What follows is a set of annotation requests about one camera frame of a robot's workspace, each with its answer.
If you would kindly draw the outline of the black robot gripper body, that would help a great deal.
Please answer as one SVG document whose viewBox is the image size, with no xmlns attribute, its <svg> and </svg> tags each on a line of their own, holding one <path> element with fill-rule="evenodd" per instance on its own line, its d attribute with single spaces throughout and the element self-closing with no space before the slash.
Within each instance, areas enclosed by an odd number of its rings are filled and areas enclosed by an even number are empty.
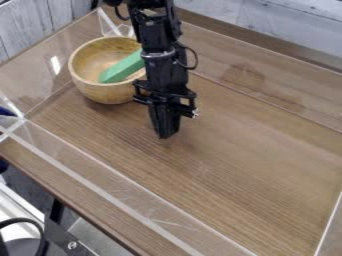
<svg viewBox="0 0 342 256">
<path fill-rule="evenodd" d="M 166 103 L 181 116 L 188 118 L 197 117 L 198 113 L 194 105 L 196 93 L 186 87 L 162 92 L 148 89 L 146 80 L 134 80 L 132 85 L 134 87 L 133 100 L 137 103 L 142 105 Z"/>
</svg>

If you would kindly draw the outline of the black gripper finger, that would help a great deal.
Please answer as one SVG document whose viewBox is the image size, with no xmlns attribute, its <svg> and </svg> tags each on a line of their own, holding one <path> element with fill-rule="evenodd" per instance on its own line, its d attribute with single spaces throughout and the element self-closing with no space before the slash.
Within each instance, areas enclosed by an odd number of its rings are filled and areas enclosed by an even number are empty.
<svg viewBox="0 0 342 256">
<path fill-rule="evenodd" d="M 165 138 L 164 128 L 164 105 L 152 103 L 148 107 L 149 118 L 153 126 L 153 130 L 160 139 Z"/>
<path fill-rule="evenodd" d="M 166 106 L 165 121 L 166 121 L 165 135 L 166 137 L 170 137 L 174 133 L 178 132 L 178 127 L 180 127 L 180 112 L 172 105 Z"/>
</svg>

